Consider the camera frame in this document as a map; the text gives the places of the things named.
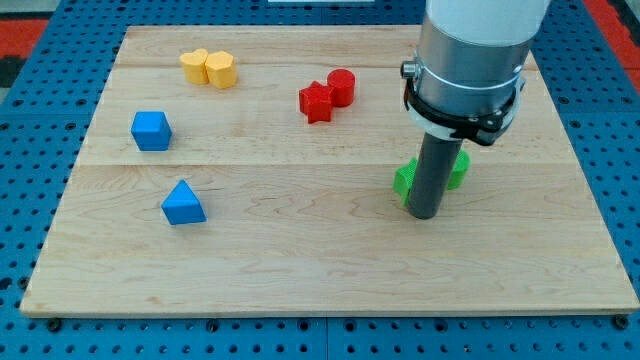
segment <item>green object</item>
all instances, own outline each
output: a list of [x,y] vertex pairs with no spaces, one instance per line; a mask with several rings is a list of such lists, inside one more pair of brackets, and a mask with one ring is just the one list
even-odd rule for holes
[[[393,191],[400,195],[402,205],[404,206],[407,206],[409,191],[411,190],[411,186],[413,186],[413,178],[416,175],[416,166],[418,166],[418,160],[411,158],[411,161],[409,161],[407,165],[396,170],[396,176],[393,180]],[[456,163],[453,165],[447,190],[455,190],[462,185],[469,166],[471,166],[469,154],[464,150],[460,150],[456,157]]]
[[469,166],[471,166],[471,158],[469,157],[469,154],[464,150],[460,150],[458,157],[456,158],[456,163],[453,165],[453,171],[449,178],[449,184],[447,184],[447,190],[454,190],[462,185],[464,176],[467,173],[467,170],[469,170]]
[[409,199],[409,190],[413,185],[413,178],[416,175],[416,166],[418,165],[418,160],[416,158],[412,158],[409,163],[398,170],[396,170],[396,177],[393,180],[393,191],[400,195],[402,199],[402,205],[407,205],[407,200]]

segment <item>blue pegboard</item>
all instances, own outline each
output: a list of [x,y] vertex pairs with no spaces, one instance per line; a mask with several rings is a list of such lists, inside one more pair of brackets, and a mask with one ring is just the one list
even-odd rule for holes
[[[63,0],[0,106],[0,358],[635,358],[640,317],[31,320],[28,280],[129,25],[419,24],[424,1]],[[533,52],[636,291],[640,107],[580,1],[555,0]]]

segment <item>blue cube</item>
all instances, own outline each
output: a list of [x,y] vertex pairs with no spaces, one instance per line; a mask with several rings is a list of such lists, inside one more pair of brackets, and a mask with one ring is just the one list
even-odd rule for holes
[[131,135],[141,151],[169,149],[171,127],[162,111],[138,111],[131,125]]
[[164,200],[162,210],[171,225],[207,221],[200,200],[184,180],[180,180]]

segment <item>wooden board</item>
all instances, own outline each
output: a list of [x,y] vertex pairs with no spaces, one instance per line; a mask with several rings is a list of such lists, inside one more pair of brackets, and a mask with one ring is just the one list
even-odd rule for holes
[[[419,27],[133,27],[22,301],[32,317],[628,313],[639,307],[536,65],[523,105],[438,216],[411,217],[394,170],[421,131],[398,68]],[[186,83],[182,52],[237,57],[239,83]],[[337,67],[355,103],[307,125],[297,91]],[[142,153],[138,110],[171,149]],[[179,179],[209,221],[171,227]]]

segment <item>blue triangular prism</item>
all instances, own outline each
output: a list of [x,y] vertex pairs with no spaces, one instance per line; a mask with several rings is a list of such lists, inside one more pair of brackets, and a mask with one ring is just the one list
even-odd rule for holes
[[204,215],[200,200],[186,181],[180,180],[162,203],[162,210],[171,225],[203,222]]

